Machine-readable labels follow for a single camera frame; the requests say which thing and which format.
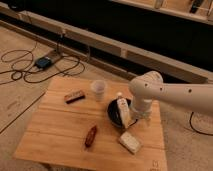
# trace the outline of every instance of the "power strip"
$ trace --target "power strip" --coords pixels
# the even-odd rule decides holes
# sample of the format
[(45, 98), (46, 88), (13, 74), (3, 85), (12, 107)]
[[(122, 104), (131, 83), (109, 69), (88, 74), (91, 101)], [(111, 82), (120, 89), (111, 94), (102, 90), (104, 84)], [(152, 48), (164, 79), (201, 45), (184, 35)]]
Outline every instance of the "power strip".
[(58, 62), (60, 59), (62, 59), (62, 56), (56, 50), (53, 50), (45, 56), (37, 59), (34, 65), (39, 69), (45, 70)]

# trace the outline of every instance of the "wooden table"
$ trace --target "wooden table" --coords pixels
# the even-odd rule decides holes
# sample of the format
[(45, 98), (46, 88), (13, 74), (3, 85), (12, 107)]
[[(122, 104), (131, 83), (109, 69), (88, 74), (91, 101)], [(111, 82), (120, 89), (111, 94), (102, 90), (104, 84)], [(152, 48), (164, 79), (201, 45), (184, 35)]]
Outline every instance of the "wooden table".
[[(159, 104), (152, 105), (151, 120), (140, 120), (129, 129), (143, 147), (132, 155), (118, 143), (120, 130), (107, 116), (107, 107), (118, 91), (132, 98), (128, 84), (107, 82), (105, 98), (94, 100), (91, 80), (55, 77), (15, 152), (15, 157), (36, 162), (91, 170), (167, 170)], [(83, 90), (86, 99), (72, 104), (64, 96)], [(85, 149), (87, 132), (97, 125), (98, 133), (90, 149)]]

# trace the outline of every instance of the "small white box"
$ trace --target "small white box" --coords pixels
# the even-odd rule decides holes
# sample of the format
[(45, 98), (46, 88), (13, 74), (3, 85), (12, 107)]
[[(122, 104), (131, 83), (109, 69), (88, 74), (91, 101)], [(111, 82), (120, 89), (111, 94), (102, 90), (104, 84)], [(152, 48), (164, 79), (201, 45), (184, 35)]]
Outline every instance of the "small white box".
[(129, 132), (125, 132), (119, 138), (119, 142), (126, 147), (132, 154), (137, 153), (141, 148), (141, 142)]

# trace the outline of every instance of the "chocolate bar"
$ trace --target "chocolate bar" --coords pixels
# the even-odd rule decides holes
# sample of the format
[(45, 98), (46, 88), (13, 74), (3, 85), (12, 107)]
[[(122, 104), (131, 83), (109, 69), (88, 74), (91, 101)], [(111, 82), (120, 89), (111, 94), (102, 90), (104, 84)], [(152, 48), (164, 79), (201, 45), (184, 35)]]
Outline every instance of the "chocolate bar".
[(67, 104), (70, 104), (72, 102), (75, 102), (77, 100), (84, 99), (84, 98), (85, 98), (85, 94), (82, 90), (75, 91), (64, 96), (64, 100)]

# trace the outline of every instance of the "black bowl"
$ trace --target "black bowl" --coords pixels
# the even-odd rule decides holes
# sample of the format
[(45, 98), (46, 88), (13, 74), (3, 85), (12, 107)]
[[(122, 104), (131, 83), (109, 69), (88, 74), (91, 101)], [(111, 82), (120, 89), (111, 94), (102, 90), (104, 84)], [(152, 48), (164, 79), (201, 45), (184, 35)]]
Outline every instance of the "black bowl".
[[(129, 99), (126, 99), (126, 100), (127, 100), (128, 105), (130, 105), (131, 100), (129, 100)], [(117, 126), (119, 128), (124, 128), (122, 121), (121, 121), (118, 105), (117, 105), (117, 99), (110, 102), (108, 109), (107, 109), (107, 113), (108, 113), (109, 119), (112, 121), (112, 123), (115, 126)]]

